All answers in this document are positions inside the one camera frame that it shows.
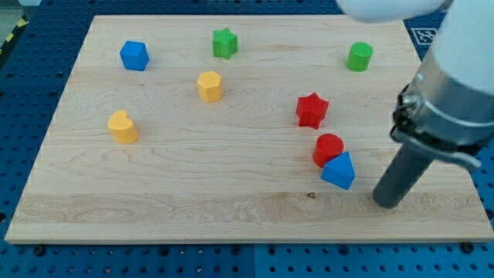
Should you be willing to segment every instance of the black cylinder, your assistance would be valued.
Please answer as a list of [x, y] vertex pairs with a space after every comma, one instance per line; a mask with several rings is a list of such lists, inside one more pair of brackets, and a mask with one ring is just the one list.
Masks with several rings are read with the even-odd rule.
[[402, 145], [372, 192], [376, 203], [386, 209], [397, 206], [431, 163]]

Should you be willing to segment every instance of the blue pegboard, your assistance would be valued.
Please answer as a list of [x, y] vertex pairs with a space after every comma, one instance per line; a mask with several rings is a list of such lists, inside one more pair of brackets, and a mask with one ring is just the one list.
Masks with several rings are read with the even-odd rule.
[[[0, 234], [25, 182], [94, 15], [340, 14], [333, 0], [45, 0], [0, 69]], [[443, 14], [405, 20], [422, 58]], [[494, 225], [494, 143], [472, 177]], [[494, 276], [494, 244], [11, 246], [0, 277]]]

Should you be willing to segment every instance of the wood grain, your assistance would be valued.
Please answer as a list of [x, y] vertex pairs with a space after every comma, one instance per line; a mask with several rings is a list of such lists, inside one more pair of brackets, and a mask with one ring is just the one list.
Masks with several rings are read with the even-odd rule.
[[[211, 32], [239, 35], [230, 60], [211, 57]], [[144, 72], [123, 69], [127, 39], [147, 44]], [[350, 45], [374, 47], [363, 73]], [[488, 241], [492, 227], [468, 172], [435, 161], [396, 208], [371, 191], [399, 145], [396, 94], [420, 62], [401, 22], [345, 16], [97, 16], [9, 227], [11, 243]], [[195, 81], [223, 76], [220, 102]], [[330, 101], [316, 131], [298, 127], [296, 98]], [[113, 142], [125, 109], [136, 144]], [[357, 178], [348, 192], [321, 181], [317, 136], [340, 135]]]

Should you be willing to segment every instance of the red star block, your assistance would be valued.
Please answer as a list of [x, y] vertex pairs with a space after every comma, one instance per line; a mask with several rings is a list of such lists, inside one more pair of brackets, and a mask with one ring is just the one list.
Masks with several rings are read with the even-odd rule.
[[319, 129], [319, 124], [326, 116], [329, 106], [330, 103], [319, 98], [317, 93], [311, 93], [308, 97], [299, 97], [296, 105], [296, 115], [300, 118], [299, 126]]

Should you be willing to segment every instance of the blue pentagon block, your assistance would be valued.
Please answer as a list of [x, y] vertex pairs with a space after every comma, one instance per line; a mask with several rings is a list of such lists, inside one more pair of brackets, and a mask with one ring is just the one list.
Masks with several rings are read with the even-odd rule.
[[120, 57], [127, 70], [143, 71], [149, 61], [146, 45], [142, 42], [126, 41], [120, 51]]
[[354, 166], [348, 151], [326, 162], [321, 179], [348, 190], [355, 178]]

